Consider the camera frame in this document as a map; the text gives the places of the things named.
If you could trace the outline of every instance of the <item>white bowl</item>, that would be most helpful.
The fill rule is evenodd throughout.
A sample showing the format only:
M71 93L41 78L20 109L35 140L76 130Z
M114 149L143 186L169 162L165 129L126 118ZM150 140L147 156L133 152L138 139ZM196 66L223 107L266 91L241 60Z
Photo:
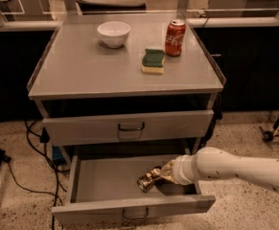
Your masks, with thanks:
M128 39L130 25L120 21L110 21L98 27L100 39L110 48L120 48Z

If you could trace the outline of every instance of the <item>closed drawer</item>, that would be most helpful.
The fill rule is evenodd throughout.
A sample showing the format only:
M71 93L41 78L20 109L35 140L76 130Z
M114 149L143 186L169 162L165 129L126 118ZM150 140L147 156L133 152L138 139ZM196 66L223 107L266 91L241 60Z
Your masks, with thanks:
M212 110L44 119L55 146L203 137Z
M201 195L198 185L164 182L143 193L137 178L177 155L81 160L73 158L65 206L52 214L61 223L119 221L205 213L215 202Z

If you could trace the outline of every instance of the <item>red soda can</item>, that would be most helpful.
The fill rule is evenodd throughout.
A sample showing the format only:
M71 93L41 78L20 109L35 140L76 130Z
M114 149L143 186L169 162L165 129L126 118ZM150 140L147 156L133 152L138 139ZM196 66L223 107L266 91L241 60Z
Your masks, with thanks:
M185 31L186 25L182 19L173 19L170 22L165 44L165 52L168 56L178 57L181 54Z

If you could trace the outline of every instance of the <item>white robotic arm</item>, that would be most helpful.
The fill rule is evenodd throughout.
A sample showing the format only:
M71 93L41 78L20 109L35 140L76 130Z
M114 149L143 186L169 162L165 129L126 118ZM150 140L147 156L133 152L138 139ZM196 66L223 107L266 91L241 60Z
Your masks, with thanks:
M241 157L206 147L196 155L170 161L160 170L160 177L181 185L237 177L279 193L279 159Z

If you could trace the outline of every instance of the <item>speckled floor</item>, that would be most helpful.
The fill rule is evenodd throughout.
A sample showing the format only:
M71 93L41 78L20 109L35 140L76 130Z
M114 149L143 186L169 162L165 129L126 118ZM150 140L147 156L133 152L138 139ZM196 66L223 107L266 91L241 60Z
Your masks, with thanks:
M242 156L279 158L279 138L271 143L262 140L259 126L272 130L278 112L224 113L217 123L209 146ZM41 131L41 124L34 127ZM44 158L26 141L23 122L0 123L0 147L12 158L11 166L22 186L38 191L55 191L55 175ZM31 135L33 143L42 148ZM67 188L67 176L60 176ZM63 229L278 229L279 195L240 179L200 182L203 195L216 197L204 214L147 218L132 222L101 222L67 225ZM0 170L0 229L51 229L53 197L33 194L17 187L7 164ZM56 229L61 226L56 222Z

